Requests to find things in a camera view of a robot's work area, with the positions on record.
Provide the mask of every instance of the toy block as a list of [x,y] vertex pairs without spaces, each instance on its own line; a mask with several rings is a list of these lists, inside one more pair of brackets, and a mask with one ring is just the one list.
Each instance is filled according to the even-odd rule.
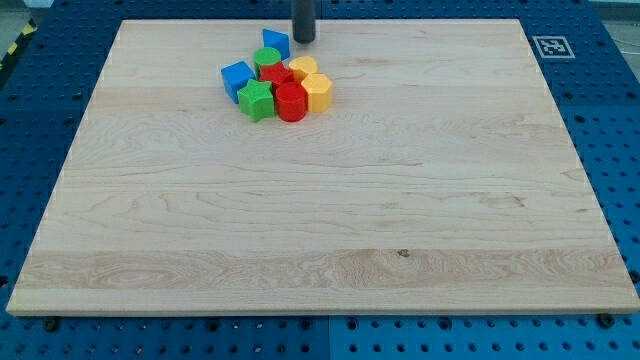
[[271,82],[250,79],[247,86],[238,91],[240,111],[251,116],[253,122],[275,116],[275,105],[271,93]]
[[293,82],[293,71],[284,67],[281,61],[268,66],[260,67],[260,81],[271,81],[273,91],[278,90],[278,86]]
[[284,83],[276,90],[276,104],[282,120],[300,121],[307,113],[307,92],[298,83]]
[[253,63],[256,69],[256,75],[260,77],[260,67],[268,66],[281,61],[280,51],[271,47],[263,47],[253,53]]
[[282,56],[282,60],[286,60],[291,56],[289,51],[289,35],[281,32],[262,29],[262,43],[265,47],[277,49]]
[[309,74],[300,84],[307,92],[310,112],[324,112],[333,102],[333,84],[325,74]]
[[245,87],[249,79],[255,80],[256,78],[253,70],[244,61],[224,67],[220,72],[222,73],[224,90],[236,104],[238,103],[238,90]]
[[289,69],[293,70],[295,82],[301,83],[307,75],[318,72],[318,63],[311,56],[301,56],[289,62]]

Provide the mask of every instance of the blue perforated table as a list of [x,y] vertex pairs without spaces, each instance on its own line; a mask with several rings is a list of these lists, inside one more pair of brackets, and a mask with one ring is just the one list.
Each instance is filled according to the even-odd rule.
[[[286,18],[289,8],[288,1],[274,0],[54,3],[0,94],[3,309],[120,21]],[[586,2],[328,0],[317,2],[317,13],[327,19],[520,19],[639,280],[640,85]],[[0,359],[440,356],[632,359],[640,357],[640,316],[16,319],[0,313]]]

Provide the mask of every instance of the blue block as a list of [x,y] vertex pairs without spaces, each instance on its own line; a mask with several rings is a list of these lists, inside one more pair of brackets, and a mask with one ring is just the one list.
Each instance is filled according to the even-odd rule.
[[286,60],[291,56],[291,52],[289,51],[289,35],[287,34],[262,29],[262,42],[264,47],[272,47],[280,51],[282,60]]
[[247,85],[249,79],[256,80],[256,75],[246,62],[240,61],[222,68],[224,90],[229,94],[234,103],[238,103],[238,90]]

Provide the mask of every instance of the green octagonal prism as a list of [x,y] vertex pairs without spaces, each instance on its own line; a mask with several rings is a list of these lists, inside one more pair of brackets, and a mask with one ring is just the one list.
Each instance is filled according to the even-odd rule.
[[251,116],[253,122],[276,115],[270,81],[249,79],[247,86],[238,90],[238,100],[240,111]]

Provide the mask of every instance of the wood grain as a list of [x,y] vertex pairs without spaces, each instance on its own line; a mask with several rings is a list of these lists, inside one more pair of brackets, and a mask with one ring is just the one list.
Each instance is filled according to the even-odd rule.
[[8,311],[638,310],[518,21],[320,21],[333,107],[253,124],[219,69],[289,25],[123,22]]

